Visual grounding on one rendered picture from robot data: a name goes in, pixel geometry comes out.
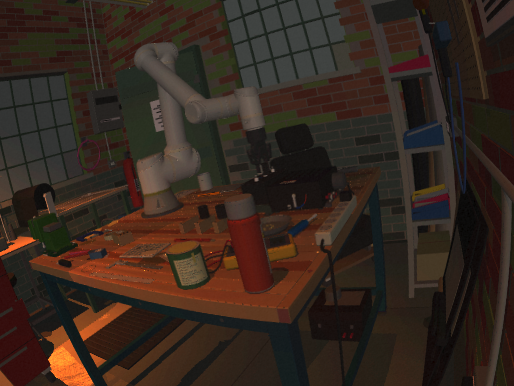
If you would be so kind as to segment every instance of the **green can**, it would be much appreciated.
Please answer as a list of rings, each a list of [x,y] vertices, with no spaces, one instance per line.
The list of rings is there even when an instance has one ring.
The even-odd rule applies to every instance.
[[[166,255],[179,288],[198,288],[210,280],[202,248],[197,241],[184,241],[172,245],[166,251]]]

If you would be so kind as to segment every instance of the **paper sign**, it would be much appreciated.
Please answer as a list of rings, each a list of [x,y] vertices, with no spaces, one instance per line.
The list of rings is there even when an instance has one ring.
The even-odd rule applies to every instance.
[[[152,117],[153,123],[155,125],[155,131],[163,131],[164,124],[162,122],[161,102],[159,101],[159,99],[150,102],[150,108],[152,109]]]

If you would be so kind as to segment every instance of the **green vise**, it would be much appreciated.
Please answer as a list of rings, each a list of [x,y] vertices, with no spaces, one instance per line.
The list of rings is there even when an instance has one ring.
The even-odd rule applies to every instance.
[[[56,257],[77,246],[68,236],[68,228],[55,213],[44,214],[28,221],[30,234],[45,247],[48,256]]]

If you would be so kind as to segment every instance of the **blue metal table leg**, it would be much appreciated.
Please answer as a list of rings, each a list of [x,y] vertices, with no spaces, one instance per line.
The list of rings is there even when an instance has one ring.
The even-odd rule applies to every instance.
[[[276,323],[268,333],[282,386],[309,386],[298,322]]]
[[[50,300],[52,300],[52,303],[54,304],[55,311],[62,322],[64,330],[68,334],[68,337],[70,338],[77,355],[82,361],[82,365],[93,381],[93,384],[95,386],[107,386],[107,383],[103,379],[98,367],[96,367],[93,358],[91,358],[91,354],[89,354],[89,351],[80,336],[80,332],[77,330],[77,326],[75,326],[75,323],[73,322],[73,318],[68,311],[68,307],[64,302],[57,283],[53,281],[52,276],[46,275],[43,272],[41,272],[41,279],[43,279],[43,283],[45,283]]]
[[[371,193],[371,197],[369,198],[369,214],[371,217],[371,230],[373,231],[373,250],[375,252],[376,289],[382,291],[383,294],[379,311],[385,311],[387,304],[385,290],[384,240],[382,239],[382,217],[380,214],[377,185],[375,185],[373,193]]]

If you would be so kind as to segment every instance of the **red tool cabinet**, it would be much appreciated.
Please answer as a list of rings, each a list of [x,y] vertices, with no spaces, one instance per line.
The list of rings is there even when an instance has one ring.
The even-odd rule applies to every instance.
[[[25,386],[50,367],[0,262],[0,371],[14,386]]]

